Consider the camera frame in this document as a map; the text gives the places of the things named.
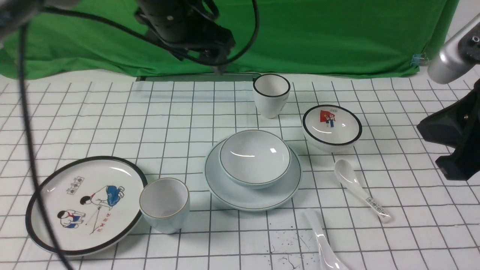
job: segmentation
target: white ceramic spoon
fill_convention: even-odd
[[[313,234],[317,238],[318,253],[320,255],[320,270],[349,270],[333,253],[332,248],[325,238],[320,219],[322,214],[311,208],[303,212],[312,227]]]
[[[337,180],[346,187],[358,199],[370,206],[380,217],[382,223],[392,221],[392,216],[388,214],[368,193],[366,193],[357,180],[352,165],[346,160],[337,160],[335,162],[335,176]]]

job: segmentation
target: cup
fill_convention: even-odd
[[[178,232],[190,211],[187,186],[175,178],[161,178],[148,184],[140,194],[140,211],[157,231]]]
[[[264,74],[253,82],[253,99],[258,112],[266,118],[275,118],[287,103],[290,82],[277,74]]]

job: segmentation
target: table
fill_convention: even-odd
[[[318,250],[302,211],[318,208],[332,248],[353,270],[478,269],[480,175],[445,180],[434,161],[453,150],[423,141],[415,129],[466,95],[471,82],[288,79],[293,91],[272,120],[257,115],[251,82],[32,82],[42,180],[74,160],[114,155],[136,163],[149,181],[172,176],[191,191],[192,211],[181,233],[159,234],[142,221],[114,247],[72,264],[81,270],[314,270]],[[0,93],[0,269],[63,269],[27,237],[24,214],[33,191],[16,84],[0,81]],[[332,155],[306,143],[300,120],[319,103],[358,116],[363,134],[355,148]],[[227,208],[212,198],[202,175],[214,142],[252,128],[283,138],[303,168],[298,193],[267,212]],[[339,185],[337,159],[350,161],[393,223],[380,224]]]

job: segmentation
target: plate with black rim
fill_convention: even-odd
[[[219,151],[226,139],[220,141],[205,159],[204,175],[214,197],[226,205],[243,211],[266,211],[286,203],[300,186],[302,170],[298,155],[290,149],[291,164],[287,172],[272,186],[250,189],[234,183],[222,170]]]
[[[142,216],[139,199],[146,185],[135,164],[98,156],[62,167],[39,191],[60,247],[75,257],[106,249],[135,227]],[[35,193],[27,206],[27,232],[40,248],[55,253],[37,204]]]

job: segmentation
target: green backdrop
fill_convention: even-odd
[[[260,32],[231,72],[403,76],[413,54],[432,58],[443,44],[458,0],[258,0]],[[216,0],[219,24],[243,47],[253,31],[250,0]],[[78,11],[104,16],[139,33],[135,0],[83,0]],[[16,77],[17,36],[0,50],[0,74]],[[211,72],[107,25],[41,14],[30,27],[27,76],[106,69],[131,76]]]

